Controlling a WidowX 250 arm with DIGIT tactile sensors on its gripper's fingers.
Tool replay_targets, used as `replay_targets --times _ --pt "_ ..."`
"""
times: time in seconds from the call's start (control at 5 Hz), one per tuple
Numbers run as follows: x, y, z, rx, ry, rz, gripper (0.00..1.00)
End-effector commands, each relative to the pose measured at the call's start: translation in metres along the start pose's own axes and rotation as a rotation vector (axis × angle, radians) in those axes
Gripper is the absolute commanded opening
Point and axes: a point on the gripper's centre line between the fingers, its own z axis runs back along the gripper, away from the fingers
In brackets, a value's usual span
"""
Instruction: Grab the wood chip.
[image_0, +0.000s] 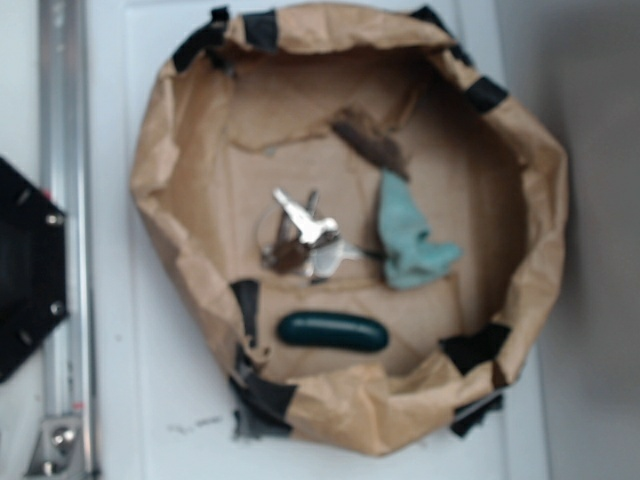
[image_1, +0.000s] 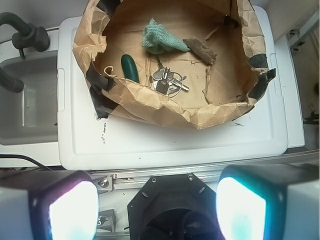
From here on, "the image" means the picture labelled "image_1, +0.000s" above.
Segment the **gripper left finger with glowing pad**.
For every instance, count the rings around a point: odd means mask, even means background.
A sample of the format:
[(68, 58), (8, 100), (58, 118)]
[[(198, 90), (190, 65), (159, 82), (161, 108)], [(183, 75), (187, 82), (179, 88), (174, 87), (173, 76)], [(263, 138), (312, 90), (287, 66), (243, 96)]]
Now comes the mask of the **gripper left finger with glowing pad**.
[(98, 214), (98, 190), (85, 171), (0, 174), (2, 240), (92, 240)]

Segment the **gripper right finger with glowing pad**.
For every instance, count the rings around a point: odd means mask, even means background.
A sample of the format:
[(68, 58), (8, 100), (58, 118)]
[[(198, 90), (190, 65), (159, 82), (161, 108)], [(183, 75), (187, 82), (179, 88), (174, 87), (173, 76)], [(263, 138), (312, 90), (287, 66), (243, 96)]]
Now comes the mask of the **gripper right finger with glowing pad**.
[(227, 240), (318, 240), (317, 164), (238, 164), (221, 172), (216, 214)]

